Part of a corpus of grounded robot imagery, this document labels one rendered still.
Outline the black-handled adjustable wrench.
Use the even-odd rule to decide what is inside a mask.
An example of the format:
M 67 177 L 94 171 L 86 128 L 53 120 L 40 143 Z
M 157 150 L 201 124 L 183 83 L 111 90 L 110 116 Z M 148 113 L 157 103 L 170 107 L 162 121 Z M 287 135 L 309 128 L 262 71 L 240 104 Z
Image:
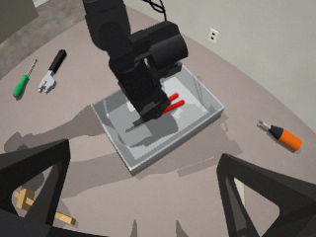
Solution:
M 64 49 L 61 49 L 58 52 L 58 54 L 52 61 L 47 74 L 42 78 L 39 84 L 39 92 L 41 92 L 43 88 L 45 88 L 45 92 L 47 93 L 48 91 L 50 91 L 52 88 L 55 87 L 56 81 L 53 79 L 52 75 L 56 73 L 57 69 L 59 68 L 66 54 L 67 53 Z

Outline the orange-handled screwdriver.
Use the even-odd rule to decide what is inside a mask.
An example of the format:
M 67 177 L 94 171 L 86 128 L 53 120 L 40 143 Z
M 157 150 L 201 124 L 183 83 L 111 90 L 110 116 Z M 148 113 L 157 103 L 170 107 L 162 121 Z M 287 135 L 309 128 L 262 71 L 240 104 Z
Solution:
M 269 126 L 265 122 L 263 122 L 262 125 L 269 129 L 269 132 L 275 137 L 276 140 L 280 141 L 292 150 L 297 151 L 300 148 L 301 140 L 285 129 L 273 125 Z

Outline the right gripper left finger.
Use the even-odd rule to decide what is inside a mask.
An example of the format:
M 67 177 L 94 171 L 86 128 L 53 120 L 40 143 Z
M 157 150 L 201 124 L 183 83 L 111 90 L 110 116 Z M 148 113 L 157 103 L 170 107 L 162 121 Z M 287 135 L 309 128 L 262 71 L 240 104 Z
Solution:
M 0 154 L 0 208 L 19 215 L 12 204 L 13 191 L 52 166 L 38 197 L 25 215 L 27 219 L 52 226 L 70 158 L 66 138 Z

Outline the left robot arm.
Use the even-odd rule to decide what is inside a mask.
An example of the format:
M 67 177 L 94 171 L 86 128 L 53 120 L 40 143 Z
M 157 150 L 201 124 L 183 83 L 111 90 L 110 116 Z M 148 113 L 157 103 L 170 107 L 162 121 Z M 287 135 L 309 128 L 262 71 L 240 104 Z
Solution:
M 179 60 L 189 53 L 176 24 L 164 21 L 131 35 L 123 0 L 82 1 L 92 42 L 108 53 L 109 67 L 123 87 L 134 88 L 146 80 L 148 68 L 144 58 L 156 70 L 179 63 L 163 78 L 181 72 L 183 63 Z

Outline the red-handled pliers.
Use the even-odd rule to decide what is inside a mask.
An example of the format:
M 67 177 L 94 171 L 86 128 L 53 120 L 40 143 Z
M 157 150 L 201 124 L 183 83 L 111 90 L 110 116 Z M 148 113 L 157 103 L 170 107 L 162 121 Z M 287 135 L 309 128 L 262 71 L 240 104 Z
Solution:
M 179 94 L 178 94 L 178 93 L 175 93 L 174 95 L 172 95 L 171 97 L 169 97 L 169 100 L 170 100 L 170 101 L 173 101 L 173 100 L 176 99 L 178 96 L 179 96 Z M 171 111 L 172 109 L 174 109 L 174 108 L 176 108 L 176 107 L 178 107 L 178 106 L 180 106 L 180 105 L 182 105 L 182 104 L 184 104 L 184 103 L 185 103 L 185 101 L 184 101 L 184 100 L 181 100 L 181 101 L 179 101 L 179 102 L 177 102 L 177 103 L 175 103 L 175 104 L 169 106 L 169 107 L 164 111 L 163 114 L 165 114 L 165 113 Z M 163 114 L 162 114 L 162 115 L 163 115 Z M 128 127 L 126 127 L 124 131 L 130 130 L 130 129 L 133 128 L 133 127 L 137 127 L 138 125 L 140 125 L 140 124 L 142 124 L 142 123 L 145 123 L 145 121 L 142 119 L 142 117 L 140 117 L 140 119 L 136 120 L 136 121 L 133 122 L 131 125 L 129 125 Z

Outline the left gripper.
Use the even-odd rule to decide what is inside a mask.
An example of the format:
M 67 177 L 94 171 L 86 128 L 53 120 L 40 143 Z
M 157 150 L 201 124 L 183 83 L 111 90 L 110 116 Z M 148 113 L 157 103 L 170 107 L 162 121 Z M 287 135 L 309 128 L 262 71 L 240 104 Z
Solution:
M 151 68 L 148 60 L 147 63 L 148 76 L 141 85 L 134 88 L 126 88 L 118 82 L 120 89 L 125 93 L 125 96 L 145 122 L 158 119 L 162 116 L 164 110 L 171 105 L 167 94 L 161 89 L 160 79 L 168 74 L 168 70 L 177 67 L 179 64 L 174 62 L 165 68 L 156 70 L 155 67 Z

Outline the green-handled screwdriver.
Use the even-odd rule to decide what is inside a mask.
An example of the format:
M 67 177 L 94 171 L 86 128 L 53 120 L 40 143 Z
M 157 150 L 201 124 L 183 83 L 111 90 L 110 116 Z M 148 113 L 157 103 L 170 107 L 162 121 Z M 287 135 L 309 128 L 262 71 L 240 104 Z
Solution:
M 33 63 L 32 67 L 34 66 L 34 64 L 36 63 L 37 60 L 35 60 L 35 62 Z M 32 67 L 30 68 L 29 72 L 31 71 Z M 27 75 L 23 75 L 22 80 L 20 81 L 20 83 L 15 87 L 14 92 L 13 92 L 13 96 L 15 98 L 19 98 L 24 90 L 24 86 L 27 82 L 27 80 L 29 80 L 29 72 L 27 73 Z

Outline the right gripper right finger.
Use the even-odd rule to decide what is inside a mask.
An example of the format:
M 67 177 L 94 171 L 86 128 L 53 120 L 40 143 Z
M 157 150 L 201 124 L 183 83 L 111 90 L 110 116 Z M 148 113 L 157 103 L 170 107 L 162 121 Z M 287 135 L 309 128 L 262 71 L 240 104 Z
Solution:
M 279 208 L 262 237 L 316 235 L 316 185 L 223 153 L 216 168 L 229 237 L 260 237 L 240 198 L 234 179 Z

